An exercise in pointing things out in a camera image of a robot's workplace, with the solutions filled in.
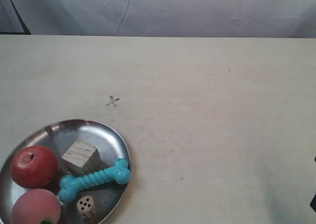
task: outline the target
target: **apple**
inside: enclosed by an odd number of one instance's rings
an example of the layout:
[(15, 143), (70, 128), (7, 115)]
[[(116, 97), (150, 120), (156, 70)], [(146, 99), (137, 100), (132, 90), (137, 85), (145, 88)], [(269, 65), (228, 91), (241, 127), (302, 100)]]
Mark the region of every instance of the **apple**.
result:
[(12, 160), (13, 180), (24, 188), (43, 188), (57, 174), (58, 161), (48, 147), (29, 146)]
[(46, 189), (32, 189), (13, 205), (11, 224), (57, 224), (61, 206), (58, 198)]

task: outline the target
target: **white backdrop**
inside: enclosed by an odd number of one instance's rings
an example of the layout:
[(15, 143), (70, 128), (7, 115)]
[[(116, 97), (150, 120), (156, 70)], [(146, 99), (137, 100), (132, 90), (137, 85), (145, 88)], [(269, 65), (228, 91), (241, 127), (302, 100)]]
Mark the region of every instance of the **white backdrop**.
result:
[(12, 0), (32, 34), (316, 37), (316, 0)]

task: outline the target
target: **blue bone toy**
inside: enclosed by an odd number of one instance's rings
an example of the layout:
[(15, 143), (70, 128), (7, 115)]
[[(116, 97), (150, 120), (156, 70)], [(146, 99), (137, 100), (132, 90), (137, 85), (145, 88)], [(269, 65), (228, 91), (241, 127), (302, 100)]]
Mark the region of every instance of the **blue bone toy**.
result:
[(59, 200), (70, 203), (75, 200), (78, 192), (113, 180), (118, 184), (126, 184), (131, 177), (131, 172), (127, 167), (128, 162), (120, 158), (114, 161), (114, 166), (83, 177), (75, 178), (73, 175), (65, 175), (59, 182), (61, 188), (58, 193)]

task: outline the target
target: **pink peach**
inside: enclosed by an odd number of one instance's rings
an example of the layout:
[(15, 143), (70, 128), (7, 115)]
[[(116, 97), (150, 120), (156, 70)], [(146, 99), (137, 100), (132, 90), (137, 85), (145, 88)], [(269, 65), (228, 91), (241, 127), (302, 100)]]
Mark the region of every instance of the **pink peach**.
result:
[(32, 189), (15, 202), (11, 224), (56, 224), (60, 217), (58, 198), (46, 189)]

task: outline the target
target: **silver plate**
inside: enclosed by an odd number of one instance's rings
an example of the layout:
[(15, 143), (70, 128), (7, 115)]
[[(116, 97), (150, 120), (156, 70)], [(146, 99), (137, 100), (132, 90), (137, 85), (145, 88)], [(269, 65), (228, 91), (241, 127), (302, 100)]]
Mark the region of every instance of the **silver plate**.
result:
[[(96, 146), (101, 156), (98, 169), (112, 166), (117, 158), (124, 158), (130, 164), (130, 156), (123, 138), (112, 128), (92, 120), (66, 120), (46, 126), (22, 141), (7, 157), (0, 173), (0, 223), (9, 224), (9, 215), (15, 201), (26, 191), (17, 185), (11, 178), (10, 164), (13, 157), (27, 146), (43, 145), (52, 148), (59, 157), (60, 172), (58, 177), (67, 172), (61, 162), (60, 154), (77, 140), (83, 140)], [(55, 194), (59, 191), (58, 180), (53, 181), (46, 188)], [(62, 214), (59, 224), (101, 224), (119, 204), (127, 185), (114, 182), (96, 186), (80, 192), (74, 202), (62, 205)], [(83, 196), (92, 195), (98, 209), (98, 215), (85, 221), (78, 216), (76, 201)]]

